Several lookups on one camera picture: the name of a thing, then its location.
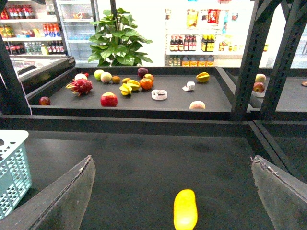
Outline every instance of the beverage bottle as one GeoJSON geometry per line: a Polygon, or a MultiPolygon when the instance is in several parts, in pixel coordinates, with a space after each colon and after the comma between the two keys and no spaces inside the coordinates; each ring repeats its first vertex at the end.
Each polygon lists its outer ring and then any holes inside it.
{"type": "Polygon", "coordinates": [[[189,42],[189,51],[192,51],[193,50],[193,38],[191,35],[189,35],[188,42],[189,42]]]}
{"type": "Polygon", "coordinates": [[[178,49],[179,49],[179,51],[183,51],[184,50],[182,36],[179,36],[179,47],[178,47],[178,49]]]}
{"type": "Polygon", "coordinates": [[[45,44],[42,44],[41,51],[42,51],[43,55],[48,55],[49,54],[45,44]]]}
{"type": "Polygon", "coordinates": [[[46,24],[43,25],[43,31],[44,31],[45,37],[47,37],[48,36],[48,31],[47,31],[47,25],[46,24]]]}
{"type": "Polygon", "coordinates": [[[211,35],[211,46],[212,46],[212,51],[214,51],[215,48],[215,36],[211,35]]]}
{"type": "Polygon", "coordinates": [[[14,15],[14,11],[13,11],[13,6],[9,7],[9,13],[10,13],[11,19],[15,19],[15,15],[14,15]]]}
{"type": "Polygon", "coordinates": [[[57,47],[56,47],[56,42],[52,41],[52,53],[57,54],[57,47]]]}
{"type": "Polygon", "coordinates": [[[24,54],[25,53],[24,45],[22,43],[19,43],[18,45],[20,46],[21,53],[24,54]]]}
{"type": "Polygon", "coordinates": [[[48,53],[52,54],[51,42],[47,42],[47,49],[48,49],[48,53]]]}
{"type": "Polygon", "coordinates": [[[49,25],[50,28],[50,37],[54,37],[54,28],[53,28],[53,24],[49,25]]]}
{"type": "Polygon", "coordinates": [[[177,66],[181,66],[181,60],[180,60],[180,57],[177,57],[177,66]]]}
{"type": "Polygon", "coordinates": [[[42,49],[42,43],[39,42],[39,43],[38,43],[38,46],[37,46],[37,52],[38,52],[39,54],[41,54],[41,49],[42,49]]]}
{"type": "Polygon", "coordinates": [[[188,41],[188,36],[185,36],[184,38],[184,51],[189,50],[189,41],[188,41]]]}
{"type": "Polygon", "coordinates": [[[65,52],[64,52],[64,46],[63,46],[62,41],[59,42],[59,49],[60,49],[60,51],[61,51],[61,54],[65,54],[65,52]]]}
{"type": "Polygon", "coordinates": [[[57,54],[61,54],[61,50],[59,49],[59,42],[56,43],[57,54]]]}
{"type": "Polygon", "coordinates": [[[50,27],[49,27],[49,24],[46,24],[46,32],[47,32],[47,36],[46,37],[50,37],[50,27]]]}
{"type": "Polygon", "coordinates": [[[17,55],[18,53],[17,53],[17,50],[16,50],[16,46],[11,44],[10,47],[11,47],[11,50],[12,50],[12,54],[17,55]]]}
{"type": "Polygon", "coordinates": [[[22,52],[21,52],[21,50],[20,50],[19,44],[16,44],[15,47],[16,47],[16,53],[17,53],[17,54],[22,54],[22,52]]]}
{"type": "Polygon", "coordinates": [[[175,41],[174,41],[174,51],[178,51],[179,47],[178,47],[178,36],[175,36],[175,41]]]}
{"type": "Polygon", "coordinates": [[[194,35],[193,36],[193,48],[192,48],[193,51],[196,50],[196,36],[194,35]]]}
{"type": "Polygon", "coordinates": [[[169,47],[169,50],[170,51],[174,51],[175,49],[175,43],[174,43],[174,36],[171,37],[171,43],[170,43],[170,47],[169,47]]]}

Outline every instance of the glass door fridge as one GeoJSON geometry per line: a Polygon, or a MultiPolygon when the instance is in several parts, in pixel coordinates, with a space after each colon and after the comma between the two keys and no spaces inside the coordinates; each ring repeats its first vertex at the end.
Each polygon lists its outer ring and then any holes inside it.
{"type": "Polygon", "coordinates": [[[98,62],[88,63],[92,50],[89,38],[95,33],[90,24],[99,20],[95,0],[55,0],[66,41],[68,55],[74,56],[78,67],[96,67],[98,62]]]}

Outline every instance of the juice bottle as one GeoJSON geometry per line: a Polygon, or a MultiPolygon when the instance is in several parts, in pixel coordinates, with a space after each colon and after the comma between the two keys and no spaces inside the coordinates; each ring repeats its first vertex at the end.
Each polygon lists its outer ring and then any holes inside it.
{"type": "Polygon", "coordinates": [[[55,36],[54,36],[53,24],[50,24],[50,25],[49,25],[49,28],[50,28],[50,37],[55,37],[55,36]]]}
{"type": "Polygon", "coordinates": [[[206,59],[203,58],[203,57],[201,57],[201,58],[199,59],[199,61],[198,61],[197,66],[201,66],[201,67],[206,66],[206,59]]]}
{"type": "Polygon", "coordinates": [[[207,58],[207,66],[214,66],[214,57],[213,57],[213,55],[210,55],[207,58]]]}
{"type": "Polygon", "coordinates": [[[48,55],[49,54],[48,50],[47,50],[47,47],[44,44],[42,44],[41,51],[42,51],[43,55],[48,55]]]}
{"type": "Polygon", "coordinates": [[[195,67],[195,66],[197,66],[197,64],[198,64],[198,62],[197,62],[196,58],[192,57],[191,60],[190,60],[190,66],[195,67]]]}
{"type": "Polygon", "coordinates": [[[190,61],[189,61],[189,58],[187,56],[183,57],[181,65],[184,66],[184,67],[190,66],[190,61]]]}

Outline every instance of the black tray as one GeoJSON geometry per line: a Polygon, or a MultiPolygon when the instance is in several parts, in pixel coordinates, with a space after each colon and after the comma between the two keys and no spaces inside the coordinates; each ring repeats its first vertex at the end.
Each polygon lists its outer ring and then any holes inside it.
{"type": "Polygon", "coordinates": [[[307,183],[307,122],[255,121],[288,171],[307,183]]]}
{"type": "MultiPolygon", "coordinates": [[[[236,83],[238,71],[234,68],[224,68],[230,79],[236,83]]],[[[270,80],[272,69],[259,69],[259,73],[267,76],[265,85],[270,80]]],[[[276,111],[273,113],[273,120],[304,121],[307,117],[307,87],[302,86],[302,82],[307,81],[307,72],[305,69],[291,69],[289,76],[283,88],[282,95],[277,104],[276,111]]],[[[262,106],[266,90],[262,93],[253,92],[250,98],[250,109],[253,118],[259,119],[259,113],[262,106]]]]}
{"type": "MultiPolygon", "coordinates": [[[[155,101],[151,98],[151,91],[138,91],[132,96],[122,96],[119,90],[121,84],[103,84],[94,78],[94,71],[98,68],[73,68],[51,82],[27,95],[34,115],[56,116],[86,116],[86,117],[120,117],[120,118],[165,118],[165,119],[194,119],[194,120],[229,120],[233,95],[225,79],[216,68],[148,68],[155,76],[153,89],[168,91],[168,98],[155,101]],[[78,97],[65,86],[77,73],[88,72],[89,80],[93,82],[93,89],[88,95],[78,97]],[[196,75],[208,72],[209,82],[198,83],[196,75]],[[196,82],[193,92],[183,91],[182,87],[188,82],[196,82]],[[100,97],[105,92],[113,92],[118,97],[117,107],[102,107],[100,97]],[[51,106],[39,106],[41,96],[51,99],[51,106]],[[189,105],[193,101],[204,101],[205,110],[191,110],[189,105]]],[[[103,68],[112,75],[119,75],[121,79],[130,77],[140,80],[134,67],[103,68]]]]}
{"type": "Polygon", "coordinates": [[[5,116],[1,124],[30,131],[33,186],[24,201],[93,156],[81,229],[173,229],[174,198],[186,188],[196,193],[195,229],[273,229],[250,158],[286,169],[252,122],[5,116]]]}

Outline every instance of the green leaves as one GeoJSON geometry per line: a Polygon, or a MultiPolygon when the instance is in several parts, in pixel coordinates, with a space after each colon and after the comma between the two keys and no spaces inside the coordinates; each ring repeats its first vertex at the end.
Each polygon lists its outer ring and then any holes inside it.
{"type": "Polygon", "coordinates": [[[109,47],[108,49],[104,50],[100,55],[103,59],[106,59],[114,52],[114,47],[109,47]]]}
{"type": "Polygon", "coordinates": [[[104,10],[103,14],[106,16],[110,16],[112,13],[111,10],[104,10]]]}
{"type": "Polygon", "coordinates": [[[91,24],[96,26],[95,35],[90,37],[92,54],[88,61],[99,60],[98,66],[137,66],[142,61],[152,62],[146,53],[137,52],[142,43],[152,41],[141,36],[135,28],[132,15],[118,8],[118,18],[115,20],[110,10],[104,10],[105,17],[91,24]]]}
{"type": "Polygon", "coordinates": [[[117,13],[118,13],[118,14],[124,14],[124,13],[130,13],[130,12],[125,11],[123,8],[118,8],[118,9],[117,9],[117,13]]]}
{"type": "Polygon", "coordinates": [[[100,56],[99,54],[92,54],[92,55],[90,55],[90,57],[88,58],[88,62],[95,61],[95,60],[99,60],[100,57],[101,57],[101,56],[100,56]]]}
{"type": "Polygon", "coordinates": [[[124,57],[129,52],[129,49],[124,45],[119,45],[115,50],[114,54],[120,57],[124,57]]]}
{"type": "Polygon", "coordinates": [[[127,54],[125,57],[116,57],[116,60],[123,65],[133,66],[135,57],[127,54]]]}
{"type": "Polygon", "coordinates": [[[114,37],[122,37],[125,34],[125,31],[113,32],[112,35],[114,37]]]}

